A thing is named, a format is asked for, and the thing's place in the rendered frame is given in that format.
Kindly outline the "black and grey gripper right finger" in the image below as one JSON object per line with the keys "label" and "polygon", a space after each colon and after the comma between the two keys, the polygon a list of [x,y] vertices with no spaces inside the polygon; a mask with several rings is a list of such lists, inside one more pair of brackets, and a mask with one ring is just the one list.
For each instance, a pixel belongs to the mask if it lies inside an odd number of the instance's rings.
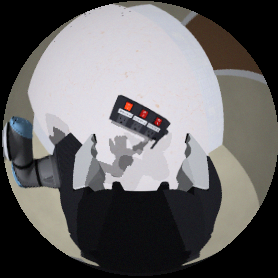
{"label": "black and grey gripper right finger", "polygon": [[190,133],[187,133],[185,143],[186,159],[176,176],[177,190],[193,194],[204,204],[209,217],[208,234],[212,234],[221,206],[221,182],[210,156]]}

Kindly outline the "black power strip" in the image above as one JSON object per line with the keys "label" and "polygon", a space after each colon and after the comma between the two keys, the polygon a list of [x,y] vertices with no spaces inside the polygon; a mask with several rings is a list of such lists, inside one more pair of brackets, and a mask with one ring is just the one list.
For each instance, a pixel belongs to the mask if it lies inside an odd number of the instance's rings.
{"label": "black power strip", "polygon": [[166,118],[160,116],[138,102],[118,95],[109,119],[155,140],[151,147],[153,149],[158,141],[169,133],[167,128],[171,124]]}

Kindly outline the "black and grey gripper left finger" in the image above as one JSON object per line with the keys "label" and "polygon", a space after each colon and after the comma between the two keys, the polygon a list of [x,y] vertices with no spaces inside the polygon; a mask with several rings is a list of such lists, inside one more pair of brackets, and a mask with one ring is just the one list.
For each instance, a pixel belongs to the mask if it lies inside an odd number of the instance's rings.
{"label": "black and grey gripper left finger", "polygon": [[73,234],[73,214],[78,203],[90,193],[105,189],[106,177],[96,159],[96,143],[96,135],[91,134],[72,157],[62,179],[60,201],[70,234]]}

